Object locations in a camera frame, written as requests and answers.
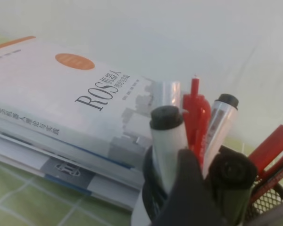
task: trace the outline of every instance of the stack of books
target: stack of books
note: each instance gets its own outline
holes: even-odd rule
[[[26,37],[0,45],[0,161],[131,210],[153,82]]]

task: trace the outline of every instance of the red pen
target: red pen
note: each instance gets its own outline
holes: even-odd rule
[[[200,165],[203,163],[205,138],[211,118],[211,107],[203,95],[198,94],[199,79],[191,81],[191,93],[183,96],[183,114],[189,148],[193,150]]]
[[[283,178],[283,162],[274,170],[270,170],[270,174],[258,183],[252,190],[250,204],[254,203],[269,189],[273,188]]]
[[[268,171],[265,167],[283,151],[283,125],[280,125],[250,155],[249,159],[256,165],[259,178],[268,177],[283,162],[283,157]]]

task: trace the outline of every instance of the wire mesh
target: wire mesh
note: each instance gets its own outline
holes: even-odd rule
[[[272,209],[283,202],[283,188],[276,185],[268,190],[252,206],[249,206],[245,215],[245,221],[249,221],[260,214]]]

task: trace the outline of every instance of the black marker cap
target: black marker cap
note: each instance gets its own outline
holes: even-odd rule
[[[222,189],[250,189],[257,176],[256,166],[242,153],[221,147],[209,167],[214,186]]]
[[[231,94],[221,94],[217,101],[224,102],[238,109],[239,100]]]
[[[167,130],[178,127],[183,123],[183,116],[178,107],[162,106],[151,112],[150,127],[156,130]]]

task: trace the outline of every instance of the mesh pen holder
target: mesh pen holder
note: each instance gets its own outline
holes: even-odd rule
[[[260,214],[274,208],[283,202],[283,187],[280,184],[269,189],[263,196],[248,207],[245,221],[250,221]]]
[[[144,161],[143,173],[145,176],[145,184],[142,189],[142,200],[150,220],[153,221],[167,200],[167,194],[158,184],[157,177],[154,174],[151,148],[148,150]],[[282,202],[283,187],[277,184],[248,207],[245,222],[252,220]]]

